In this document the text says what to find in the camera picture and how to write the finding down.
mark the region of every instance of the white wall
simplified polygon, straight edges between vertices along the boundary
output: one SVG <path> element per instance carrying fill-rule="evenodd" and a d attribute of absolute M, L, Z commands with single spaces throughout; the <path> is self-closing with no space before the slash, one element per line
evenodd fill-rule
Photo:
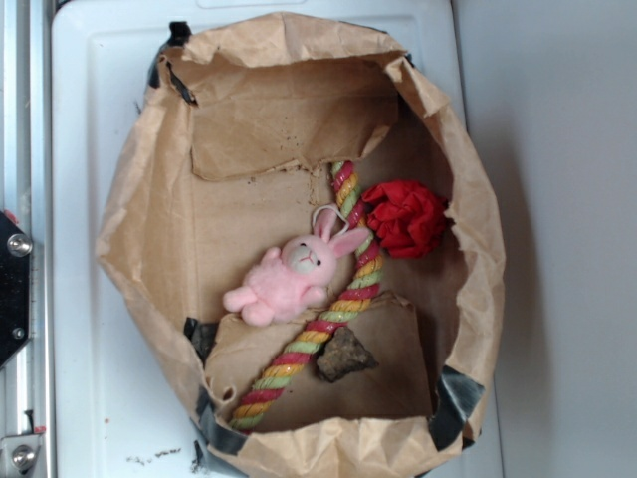
<path fill-rule="evenodd" d="M 505 476 L 637 476 L 637 2 L 453 3 L 508 247 Z"/>

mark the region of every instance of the bunny arm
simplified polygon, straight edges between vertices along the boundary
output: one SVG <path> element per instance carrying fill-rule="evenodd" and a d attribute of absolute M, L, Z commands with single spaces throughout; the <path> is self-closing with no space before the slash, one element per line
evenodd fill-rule
<path fill-rule="evenodd" d="M 311 286 L 301 296 L 301 304 L 304 306 L 315 306 L 327 298 L 327 292 L 323 287 Z"/>
<path fill-rule="evenodd" d="M 259 298 L 252 288 L 242 286 L 223 295 L 223 306 L 228 312 L 239 312 L 248 304 L 257 302 Z"/>
<path fill-rule="evenodd" d="M 281 249 L 278 247 L 271 247 L 266 251 L 261 259 L 261 264 L 266 265 L 273 262 L 275 259 L 279 259 L 281 257 Z"/>

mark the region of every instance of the bunny ear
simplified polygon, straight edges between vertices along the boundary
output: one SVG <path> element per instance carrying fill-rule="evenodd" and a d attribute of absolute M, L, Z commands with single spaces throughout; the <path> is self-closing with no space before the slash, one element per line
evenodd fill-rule
<path fill-rule="evenodd" d="M 334 237 L 329 241 L 329 247 L 336 259 L 354 252 L 369 236 L 369 229 L 356 227 L 353 231 Z"/>
<path fill-rule="evenodd" d="M 315 216 L 315 236 L 320 237 L 324 242 L 329 242 L 331 229 L 336 223 L 336 211 L 331 206 L 324 206 L 317 211 Z"/>

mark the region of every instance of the metal frame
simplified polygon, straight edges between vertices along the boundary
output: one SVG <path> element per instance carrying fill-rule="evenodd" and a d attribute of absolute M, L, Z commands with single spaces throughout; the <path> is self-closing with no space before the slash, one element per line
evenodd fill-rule
<path fill-rule="evenodd" d="M 51 330 L 51 23 L 54 0 L 0 5 L 0 205 L 33 241 L 30 340 L 0 370 L 0 460 L 41 443 L 28 476 L 56 476 Z"/>

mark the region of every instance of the stuffed rabbit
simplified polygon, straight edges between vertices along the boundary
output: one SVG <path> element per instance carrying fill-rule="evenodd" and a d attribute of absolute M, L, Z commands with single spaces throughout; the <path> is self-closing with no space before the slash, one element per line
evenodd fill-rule
<path fill-rule="evenodd" d="M 330 239 L 336 222 L 335 206 L 317 211 L 314 235 L 289 241 L 283 250 L 269 249 L 261 263 L 246 275 L 243 286 L 227 292 L 223 305 L 230 312 L 241 312 L 251 326 L 289 322 L 309 306 L 326 298 L 325 287 L 336 272 L 336 259 L 361 245 L 369 230 L 357 227 Z"/>

